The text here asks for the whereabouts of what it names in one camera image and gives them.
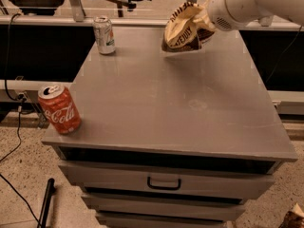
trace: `gray tabletop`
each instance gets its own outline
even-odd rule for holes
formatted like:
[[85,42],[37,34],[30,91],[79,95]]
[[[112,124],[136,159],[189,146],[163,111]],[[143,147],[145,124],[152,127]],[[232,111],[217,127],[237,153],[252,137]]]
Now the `gray tabletop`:
[[161,49],[163,28],[114,28],[116,52],[96,45],[70,91],[74,133],[49,127],[61,146],[294,161],[296,153],[238,31],[199,51]]

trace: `drawer handle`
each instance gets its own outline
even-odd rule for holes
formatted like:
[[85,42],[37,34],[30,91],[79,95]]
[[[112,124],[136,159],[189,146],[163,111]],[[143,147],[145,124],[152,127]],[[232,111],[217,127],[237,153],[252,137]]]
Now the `drawer handle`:
[[157,190],[166,190],[166,191],[177,191],[181,188],[181,179],[178,179],[178,185],[173,187],[167,187],[167,186],[156,186],[151,183],[151,178],[148,177],[147,179],[147,185],[151,189],[157,189]]

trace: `black metal rod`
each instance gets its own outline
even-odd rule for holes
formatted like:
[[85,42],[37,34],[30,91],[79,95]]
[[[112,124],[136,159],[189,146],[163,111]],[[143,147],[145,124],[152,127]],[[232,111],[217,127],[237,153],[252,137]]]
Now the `black metal rod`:
[[50,205],[51,196],[54,194],[54,192],[56,190],[54,187],[54,183],[55,183],[55,179],[49,179],[47,181],[47,189],[46,189],[46,193],[45,193],[44,202],[42,204],[41,213],[40,213],[40,217],[39,217],[39,223],[38,223],[37,228],[46,228],[47,219],[48,219],[48,209],[49,209],[49,205]]

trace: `coca-cola logo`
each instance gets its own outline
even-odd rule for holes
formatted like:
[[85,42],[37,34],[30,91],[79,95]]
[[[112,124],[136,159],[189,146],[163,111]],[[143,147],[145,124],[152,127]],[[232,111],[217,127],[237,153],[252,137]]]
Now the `coca-cola logo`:
[[65,108],[58,109],[53,113],[51,113],[49,110],[46,110],[45,115],[50,121],[56,124],[63,124],[64,122],[68,122],[75,116],[73,103],[70,103]]

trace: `soda can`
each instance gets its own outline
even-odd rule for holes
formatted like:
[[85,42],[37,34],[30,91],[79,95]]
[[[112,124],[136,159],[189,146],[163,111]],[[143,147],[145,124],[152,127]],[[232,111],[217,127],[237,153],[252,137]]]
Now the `soda can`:
[[79,127],[81,118],[67,87],[42,86],[38,91],[38,102],[58,133],[67,134]]
[[111,21],[105,17],[95,17],[93,21],[95,40],[101,54],[115,51],[114,33]]

